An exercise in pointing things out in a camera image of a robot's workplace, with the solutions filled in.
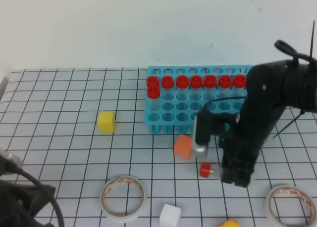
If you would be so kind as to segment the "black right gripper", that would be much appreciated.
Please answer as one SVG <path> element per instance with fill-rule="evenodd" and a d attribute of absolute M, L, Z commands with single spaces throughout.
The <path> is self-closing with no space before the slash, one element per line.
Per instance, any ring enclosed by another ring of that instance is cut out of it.
<path fill-rule="evenodd" d="M 220 115 L 221 120 L 229 124 L 219 139 L 223 149 L 220 179 L 223 183 L 248 187 L 260 149 L 270 134 L 270 120 L 262 115 L 248 115 L 237 122 L 237 115 Z"/>

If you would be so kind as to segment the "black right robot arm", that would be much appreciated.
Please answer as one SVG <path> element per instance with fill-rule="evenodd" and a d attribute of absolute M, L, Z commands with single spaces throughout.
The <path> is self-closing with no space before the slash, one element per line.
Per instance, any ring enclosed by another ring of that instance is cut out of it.
<path fill-rule="evenodd" d="M 219 136 L 221 181 L 247 187 L 265 140 L 288 106 L 317 110 L 317 65 L 283 60 L 252 67 L 240 111 Z"/>

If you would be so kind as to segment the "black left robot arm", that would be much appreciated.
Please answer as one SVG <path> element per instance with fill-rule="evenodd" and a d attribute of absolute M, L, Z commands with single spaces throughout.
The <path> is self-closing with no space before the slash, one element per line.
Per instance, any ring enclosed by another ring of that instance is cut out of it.
<path fill-rule="evenodd" d="M 0 181 L 0 225 L 2 227 L 52 227 L 53 224 L 38 222 L 36 215 L 54 197 L 55 187 L 35 184 L 23 185 Z"/>

